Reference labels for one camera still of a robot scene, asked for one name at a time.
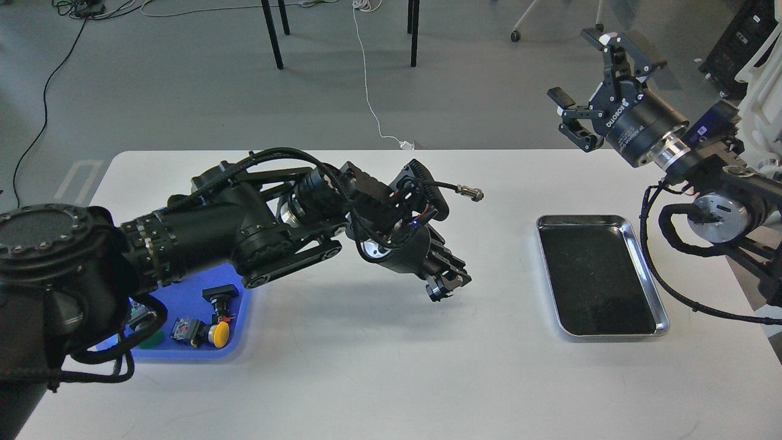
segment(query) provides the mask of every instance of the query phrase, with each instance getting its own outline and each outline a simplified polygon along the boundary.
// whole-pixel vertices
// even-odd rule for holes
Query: chair leg
[[[518,42],[520,40],[520,35],[518,33],[518,29],[524,24],[524,20],[529,16],[529,14],[535,9],[536,6],[538,6],[540,0],[533,0],[532,4],[529,5],[529,8],[527,8],[526,11],[524,11],[524,14],[522,14],[522,18],[518,19],[518,22],[515,26],[513,26],[513,31],[511,31],[511,41],[514,43]]]
[[[282,31],[285,35],[291,34],[291,28],[288,27],[288,13],[285,11],[285,0],[277,0],[277,6],[280,9],[280,18],[282,18]]]
[[[598,31],[603,31],[603,14],[605,12],[604,10],[605,6],[605,0],[600,0],[600,2],[597,4],[597,18],[595,19],[595,27]]]
[[[274,30],[274,20],[271,18],[269,0],[260,0],[260,5],[264,9],[264,18],[266,19],[266,28],[269,30],[271,50],[274,51],[274,61],[277,63],[277,68],[282,70],[282,54],[280,54],[280,45],[277,42],[277,31]]]
[[[413,43],[410,49],[410,67],[418,64],[418,7],[421,0],[411,0],[413,2]]]

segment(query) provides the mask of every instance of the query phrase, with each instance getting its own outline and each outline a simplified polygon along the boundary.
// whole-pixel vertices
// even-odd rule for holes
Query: power cord
[[[85,16],[85,11],[87,11],[91,6],[88,5],[85,0],[52,0],[52,6],[57,8],[57,13],[60,16],[69,16],[70,18],[73,18],[75,20],[93,20],[93,21],[101,21],[101,20],[108,20],[111,18],[117,18],[132,13],[133,11],[140,9],[142,7],[141,5],[139,5],[133,9],[130,9],[135,3],[136,0],[127,0],[119,8],[114,9],[109,13],[101,13],[101,14]]]
[[[227,6],[224,8],[208,8],[208,9],[194,9],[192,11],[184,11],[183,13],[173,13],[173,14],[150,14],[147,13],[144,10],[144,7],[147,6],[149,3],[154,2],[155,0],[145,0],[144,4],[142,4],[140,10],[143,16],[151,16],[151,17],[169,17],[169,16],[184,16],[187,14],[192,13],[205,13],[205,12],[211,12],[211,11],[227,11],[231,9],[253,9],[253,8],[260,8],[260,5],[247,5],[247,6]],[[312,6],[317,5],[318,3],[336,3],[338,0],[299,0],[296,3],[286,3],[285,6],[301,6],[302,8],[311,8]],[[279,5],[270,5],[272,8],[277,8]]]
[[[369,0],[353,0],[353,9],[358,9],[363,13],[373,13],[374,11],[378,10],[382,4],[383,0],[380,0],[377,6],[373,8]]]
[[[356,19],[356,11],[359,10],[361,12],[370,13],[375,10],[377,10],[378,7],[380,7],[380,3],[374,8],[367,8],[362,9],[362,5],[369,5],[368,0],[353,0],[353,22],[356,24],[356,36],[358,37],[358,44],[361,46],[361,59],[364,61],[364,96],[367,100],[367,106],[369,106],[369,111],[372,112],[372,116],[375,117],[375,121],[378,122],[378,134],[383,139],[394,139],[399,143],[399,147],[403,150],[412,150],[413,144],[411,144],[408,141],[400,141],[399,138],[396,136],[391,135],[383,135],[383,131],[380,128],[380,119],[378,118],[378,115],[375,113],[375,110],[372,108],[372,104],[369,102],[369,81],[367,79],[367,53],[364,51],[364,43],[361,41],[361,33],[358,30],[358,20]]]
[[[70,54],[74,53],[74,48],[76,48],[76,43],[79,42],[79,38],[81,37],[81,33],[84,31],[84,26],[87,24],[87,19],[84,19],[81,23],[81,29],[79,29],[79,33],[76,35],[76,39],[74,40],[74,43],[70,46],[70,50],[68,51],[68,54],[65,55],[65,58],[63,58],[63,61],[55,68],[55,70],[52,71],[52,73],[48,76],[46,79],[46,84],[44,85],[44,124],[41,127],[41,130],[38,132],[38,135],[35,136],[35,139],[33,139],[33,142],[30,144],[30,146],[27,147],[26,150],[24,150],[24,153],[22,153],[22,156],[19,158],[19,160],[16,162],[16,166],[13,169],[13,195],[16,197],[16,208],[18,209],[22,205],[22,200],[19,198],[19,190],[16,188],[16,175],[19,172],[19,166],[22,164],[22,160],[24,160],[24,157],[32,150],[33,146],[36,142],[41,138],[41,135],[43,135],[44,130],[46,129],[46,126],[48,125],[48,104],[46,103],[46,91],[48,90],[49,82],[52,80],[52,77],[54,74],[57,73],[57,71],[60,69],[60,67],[65,64],[65,62],[70,58]]]

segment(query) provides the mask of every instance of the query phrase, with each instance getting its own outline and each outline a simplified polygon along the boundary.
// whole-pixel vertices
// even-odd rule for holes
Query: black robotic arm
[[[665,172],[659,188],[653,187],[658,188],[657,193],[685,182],[684,189],[696,196],[694,201],[664,207],[658,219],[669,244],[701,257],[732,258],[759,278],[759,291],[770,305],[782,306],[782,247],[747,237],[782,205],[782,184],[760,175],[740,158],[744,145],[736,138],[736,123],[740,120],[737,108],[721,101],[690,126],[647,85],[650,75],[666,65],[651,43],[637,32],[603,34],[585,29],[582,36],[602,52],[603,81],[585,106],[577,106],[559,87],[548,91],[561,116],[559,131],[583,151],[593,151],[608,142],[633,167],[657,164]],[[591,122],[592,131],[581,124],[583,120]],[[643,242],[645,216],[656,194],[644,198]],[[712,246],[684,243],[672,222],[677,214],[686,215],[693,231]],[[782,323],[716,311],[687,300],[662,279],[658,281],[695,311],[765,324]]]
[[[247,171],[277,159],[314,167]],[[0,215],[0,438],[16,436],[46,388],[129,379],[130,350],[167,318],[149,293],[215,265],[229,262],[245,287],[258,287],[334,257],[335,236],[347,231],[364,260],[425,280],[432,301],[472,280],[429,221],[449,213],[439,187],[474,201],[483,194],[436,182],[415,159],[386,185],[350,162],[337,169],[276,148],[192,182],[191,194],[120,227],[101,207],[42,204]],[[129,299],[152,318],[126,336]],[[113,347],[90,349],[113,335]],[[63,371],[67,356],[114,361],[114,371]]]

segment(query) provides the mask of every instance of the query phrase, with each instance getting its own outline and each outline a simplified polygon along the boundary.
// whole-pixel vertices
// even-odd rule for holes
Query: green object
[[[146,338],[138,347],[142,350],[148,350],[157,347],[161,342],[163,342],[163,332],[158,330],[152,336]]]

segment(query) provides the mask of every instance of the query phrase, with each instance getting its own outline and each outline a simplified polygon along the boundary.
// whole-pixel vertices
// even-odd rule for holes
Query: concrete floor
[[[106,1],[109,9],[122,3]],[[145,10],[248,3],[157,0]],[[558,132],[546,91],[561,86],[586,102],[601,80],[601,56],[579,36],[594,24],[597,0],[543,2],[513,43],[510,31],[529,3],[424,0],[415,68],[407,2],[359,13],[369,96],[384,134],[427,149],[575,148]],[[604,24],[638,30],[657,45],[669,68],[652,87],[694,121],[719,100],[696,60],[706,58],[739,4],[609,0]],[[125,150],[398,148],[378,136],[364,101],[350,1],[290,6],[288,14],[286,37],[273,11],[284,70],[275,68],[260,9],[171,18],[135,12],[87,23],[49,86],[48,128],[20,166],[22,204],[88,204]],[[13,169],[43,124],[46,78],[80,25],[45,2],[0,5],[0,212],[16,206]],[[751,290],[753,279],[737,274]]]

